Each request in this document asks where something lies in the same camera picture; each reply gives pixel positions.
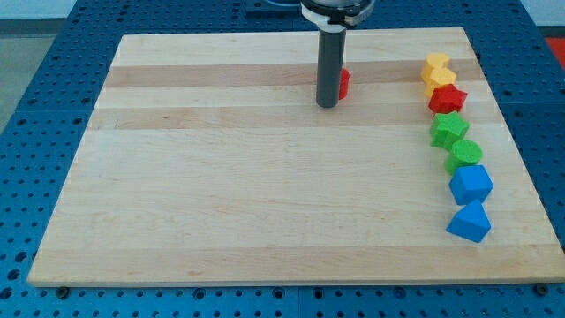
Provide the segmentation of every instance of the wooden board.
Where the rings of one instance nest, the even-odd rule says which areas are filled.
[[[477,245],[419,78],[453,58],[495,188]],[[29,281],[38,286],[563,281],[565,256],[460,28],[351,31],[314,102],[316,33],[126,35]]]

